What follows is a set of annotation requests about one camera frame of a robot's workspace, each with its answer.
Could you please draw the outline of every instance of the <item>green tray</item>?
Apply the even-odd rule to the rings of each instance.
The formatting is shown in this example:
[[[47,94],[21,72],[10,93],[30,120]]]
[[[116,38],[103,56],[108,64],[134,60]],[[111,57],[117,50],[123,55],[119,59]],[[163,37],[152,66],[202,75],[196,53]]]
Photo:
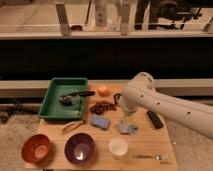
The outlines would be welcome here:
[[[54,78],[46,92],[39,117],[44,120],[80,120],[85,113],[85,99],[81,97],[77,105],[63,106],[59,97],[72,92],[86,91],[86,78]]]

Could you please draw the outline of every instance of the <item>metal spoon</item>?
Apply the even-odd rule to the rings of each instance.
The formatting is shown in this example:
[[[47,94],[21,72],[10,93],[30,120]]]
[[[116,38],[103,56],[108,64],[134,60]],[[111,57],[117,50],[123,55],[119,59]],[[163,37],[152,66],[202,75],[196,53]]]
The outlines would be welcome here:
[[[151,155],[143,155],[143,154],[134,154],[133,155],[134,159],[146,159],[146,158],[153,158],[156,160],[168,160],[168,156],[162,155],[162,154],[156,154],[155,156]]]

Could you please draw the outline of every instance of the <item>floor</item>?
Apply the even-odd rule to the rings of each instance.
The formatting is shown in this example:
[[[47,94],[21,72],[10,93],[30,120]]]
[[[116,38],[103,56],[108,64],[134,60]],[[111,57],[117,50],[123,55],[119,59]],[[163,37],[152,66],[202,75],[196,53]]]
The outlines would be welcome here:
[[[27,171],[21,148],[38,127],[37,115],[14,115],[0,124],[0,170]],[[179,171],[213,171],[213,141],[175,122],[166,120]]]

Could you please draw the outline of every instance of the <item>white cup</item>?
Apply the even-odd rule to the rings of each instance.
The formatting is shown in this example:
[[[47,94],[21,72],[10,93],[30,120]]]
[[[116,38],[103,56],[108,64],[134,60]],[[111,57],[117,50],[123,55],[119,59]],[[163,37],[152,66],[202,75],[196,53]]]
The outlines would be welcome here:
[[[113,138],[109,142],[109,151],[116,159],[121,159],[128,151],[128,144],[122,138]]]

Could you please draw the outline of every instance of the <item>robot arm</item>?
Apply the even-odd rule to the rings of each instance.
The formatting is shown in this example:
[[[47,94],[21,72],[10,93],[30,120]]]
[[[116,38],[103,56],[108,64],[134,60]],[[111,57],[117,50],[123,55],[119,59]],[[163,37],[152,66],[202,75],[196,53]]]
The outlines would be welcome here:
[[[128,113],[144,107],[213,139],[213,107],[156,92],[148,73],[139,73],[123,87],[119,104]]]

